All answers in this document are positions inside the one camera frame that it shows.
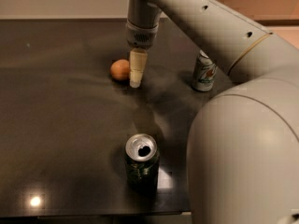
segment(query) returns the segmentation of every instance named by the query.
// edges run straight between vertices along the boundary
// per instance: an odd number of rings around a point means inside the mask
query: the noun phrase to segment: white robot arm
[[[295,223],[299,50],[215,0],[138,0],[153,9],[148,25],[137,19],[147,14],[143,6],[131,1],[128,21],[135,28],[128,26],[128,34],[144,33],[128,36],[132,46],[151,46],[162,10],[232,81],[243,83],[211,100],[192,124],[193,223]],[[146,45],[135,41],[149,30]]]

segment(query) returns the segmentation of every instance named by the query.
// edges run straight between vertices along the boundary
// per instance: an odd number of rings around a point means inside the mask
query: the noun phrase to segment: dark tabletop
[[[0,217],[189,211],[192,120],[232,86],[219,71],[212,91],[191,88],[198,50],[161,21],[132,89],[109,75],[113,61],[128,58],[125,21],[0,21]],[[154,194],[126,183],[124,145],[136,133],[161,150]]]

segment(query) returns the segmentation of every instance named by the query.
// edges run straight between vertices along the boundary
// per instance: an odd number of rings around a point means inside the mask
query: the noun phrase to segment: can label
[[[217,65],[214,64],[202,50],[200,50],[199,55],[196,57],[192,86],[198,91],[211,90],[216,73]]]
[[[160,153],[155,140],[144,133],[125,145],[125,168],[129,185],[137,190],[157,189]]]

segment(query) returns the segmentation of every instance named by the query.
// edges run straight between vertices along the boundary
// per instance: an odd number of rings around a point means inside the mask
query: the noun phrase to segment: soda can
[[[202,51],[196,57],[196,63],[192,77],[192,87],[198,91],[209,91],[213,88],[217,73],[217,65]]]
[[[125,168],[129,185],[137,190],[157,189],[160,152],[155,140],[144,133],[125,145]]]

